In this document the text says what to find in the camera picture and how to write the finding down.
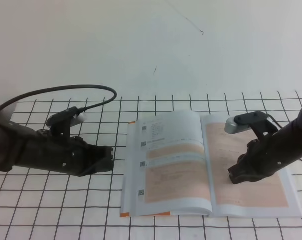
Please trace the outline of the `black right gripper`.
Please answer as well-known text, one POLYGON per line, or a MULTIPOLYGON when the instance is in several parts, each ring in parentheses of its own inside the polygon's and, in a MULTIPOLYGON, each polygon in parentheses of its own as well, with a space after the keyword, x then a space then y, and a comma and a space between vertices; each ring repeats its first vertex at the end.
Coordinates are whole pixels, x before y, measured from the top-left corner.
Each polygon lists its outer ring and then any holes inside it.
POLYGON ((237 164, 228 169, 232 184, 258 182, 272 176, 277 171, 290 165, 295 157, 290 148, 282 143, 269 141, 250 142, 246 154, 237 164))

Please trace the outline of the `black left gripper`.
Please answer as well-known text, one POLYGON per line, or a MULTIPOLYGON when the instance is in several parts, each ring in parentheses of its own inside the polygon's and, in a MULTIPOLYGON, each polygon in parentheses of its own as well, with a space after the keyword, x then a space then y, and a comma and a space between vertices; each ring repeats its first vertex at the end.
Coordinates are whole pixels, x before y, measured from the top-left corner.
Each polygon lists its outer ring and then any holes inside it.
POLYGON ((23 143, 19 167, 78 177, 113 170, 112 147, 91 146, 79 136, 52 136, 48 130, 39 132, 28 127, 21 127, 18 137, 23 143))

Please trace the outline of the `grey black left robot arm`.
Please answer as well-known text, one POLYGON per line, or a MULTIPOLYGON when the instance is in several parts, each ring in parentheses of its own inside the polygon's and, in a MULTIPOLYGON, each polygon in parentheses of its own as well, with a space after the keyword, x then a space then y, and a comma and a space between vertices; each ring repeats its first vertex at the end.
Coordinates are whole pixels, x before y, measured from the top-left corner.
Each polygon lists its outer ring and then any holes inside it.
POLYGON ((113 170, 113 149, 71 137, 67 123, 55 128, 33 130, 0 119, 0 172, 14 166, 84 177, 113 170))

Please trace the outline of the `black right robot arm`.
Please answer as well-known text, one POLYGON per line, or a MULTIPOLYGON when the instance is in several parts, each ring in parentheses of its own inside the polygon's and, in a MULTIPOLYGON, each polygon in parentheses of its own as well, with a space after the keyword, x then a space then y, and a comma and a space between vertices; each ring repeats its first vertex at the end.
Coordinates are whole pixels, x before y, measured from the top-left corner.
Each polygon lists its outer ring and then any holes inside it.
POLYGON ((268 121, 269 117, 255 111, 226 120, 226 133, 252 130, 256 135, 256 139, 248 142, 246 153, 228 169, 233 184, 258 182, 302 158, 302 108, 298 117, 281 129, 268 121))

